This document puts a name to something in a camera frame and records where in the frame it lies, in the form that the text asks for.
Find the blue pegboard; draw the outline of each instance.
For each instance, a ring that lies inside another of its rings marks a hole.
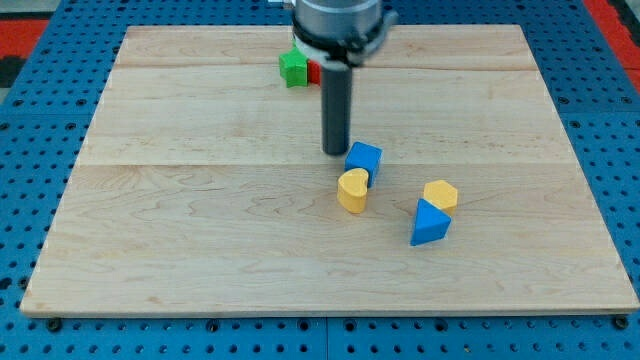
[[[404,24],[519,24],[636,291],[640,98],[577,0],[384,1]],[[74,320],[18,310],[128,25],[282,25],[266,0],[63,0],[0,106],[0,358],[640,358],[640,318]]]

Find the wood grain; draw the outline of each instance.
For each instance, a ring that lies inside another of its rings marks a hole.
[[[243,46],[237,46],[242,39]],[[356,72],[367,209],[336,201],[284,27],[133,27],[21,307],[34,317],[624,313],[640,304],[517,26],[394,29]],[[460,204],[410,247],[425,182]]]

